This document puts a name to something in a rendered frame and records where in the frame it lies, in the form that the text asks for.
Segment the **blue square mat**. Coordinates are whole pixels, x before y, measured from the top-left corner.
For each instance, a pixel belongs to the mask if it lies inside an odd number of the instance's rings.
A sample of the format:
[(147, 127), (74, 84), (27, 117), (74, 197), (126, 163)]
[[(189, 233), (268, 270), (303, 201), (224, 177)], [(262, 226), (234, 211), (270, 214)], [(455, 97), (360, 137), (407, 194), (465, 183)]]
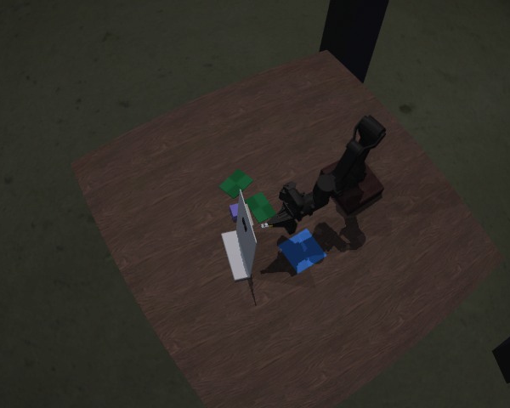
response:
[(326, 256), (324, 250), (306, 229), (278, 247), (294, 269), (300, 273)]

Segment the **purple block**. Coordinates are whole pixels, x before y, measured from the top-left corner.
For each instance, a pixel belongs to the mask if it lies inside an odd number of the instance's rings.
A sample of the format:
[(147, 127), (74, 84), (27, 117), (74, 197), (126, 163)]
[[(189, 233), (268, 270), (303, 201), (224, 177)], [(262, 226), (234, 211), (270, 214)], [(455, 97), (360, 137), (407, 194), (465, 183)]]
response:
[(231, 214), (233, 220), (236, 220), (237, 219), (237, 213), (238, 213), (238, 203), (234, 204), (234, 205), (230, 205), (229, 206), (229, 211), (230, 211), (230, 214)]

